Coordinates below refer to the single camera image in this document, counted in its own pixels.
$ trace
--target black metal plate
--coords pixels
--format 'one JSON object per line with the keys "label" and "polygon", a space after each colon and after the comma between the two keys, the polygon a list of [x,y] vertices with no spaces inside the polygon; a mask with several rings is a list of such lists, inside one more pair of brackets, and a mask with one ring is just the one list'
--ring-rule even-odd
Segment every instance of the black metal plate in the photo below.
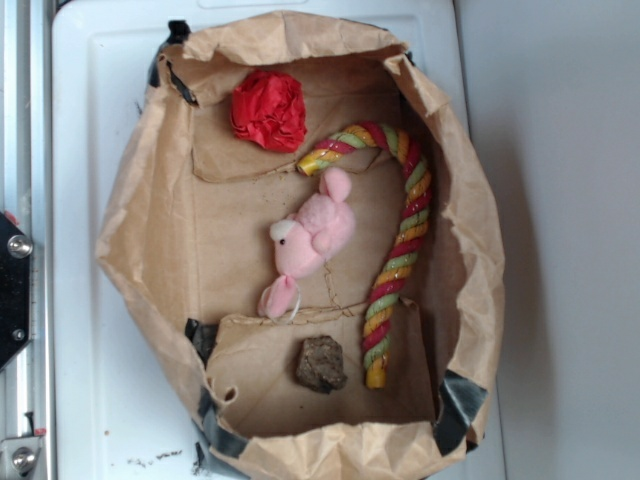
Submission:
{"label": "black metal plate", "polygon": [[29,341],[31,256],[14,258],[9,239],[23,233],[0,214],[0,370]]}

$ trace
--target metal bracket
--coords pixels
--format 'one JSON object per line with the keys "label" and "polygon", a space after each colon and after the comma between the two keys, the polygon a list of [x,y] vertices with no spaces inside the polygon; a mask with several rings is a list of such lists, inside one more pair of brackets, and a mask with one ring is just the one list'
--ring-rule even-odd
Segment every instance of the metal bracket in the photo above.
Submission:
{"label": "metal bracket", "polygon": [[42,437],[7,438],[0,443],[0,478],[33,480],[45,478],[44,462],[38,462]]}
{"label": "metal bracket", "polygon": [[0,370],[29,341],[31,241],[0,214]]}

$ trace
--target white wall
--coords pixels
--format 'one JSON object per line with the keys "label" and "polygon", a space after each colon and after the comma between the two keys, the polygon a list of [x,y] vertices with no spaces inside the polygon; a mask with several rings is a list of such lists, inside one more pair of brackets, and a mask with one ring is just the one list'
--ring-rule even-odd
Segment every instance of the white wall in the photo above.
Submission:
{"label": "white wall", "polygon": [[640,478],[640,2],[458,0],[509,480]]}

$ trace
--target red crumpled paper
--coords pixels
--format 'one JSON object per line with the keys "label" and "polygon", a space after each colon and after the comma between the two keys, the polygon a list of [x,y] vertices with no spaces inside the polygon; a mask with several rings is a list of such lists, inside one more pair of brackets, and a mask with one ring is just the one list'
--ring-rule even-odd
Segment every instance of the red crumpled paper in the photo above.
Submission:
{"label": "red crumpled paper", "polygon": [[286,73],[256,70],[233,90],[236,137],[267,150],[295,152],[307,133],[305,117],[302,85]]}

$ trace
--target pink stuffed pig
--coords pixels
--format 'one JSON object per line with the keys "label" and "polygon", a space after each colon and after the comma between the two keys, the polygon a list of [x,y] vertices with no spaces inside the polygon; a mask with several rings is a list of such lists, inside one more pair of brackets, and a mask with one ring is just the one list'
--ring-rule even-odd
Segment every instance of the pink stuffed pig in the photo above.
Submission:
{"label": "pink stuffed pig", "polygon": [[351,191],[349,176],[336,167],[320,179],[320,193],[309,198],[298,213],[271,225],[275,242],[276,269],[280,276],[263,292],[258,314],[271,319],[282,316],[296,292],[298,301],[289,321],[300,306],[296,280],[307,277],[344,247],[355,230],[353,211],[345,203]]}

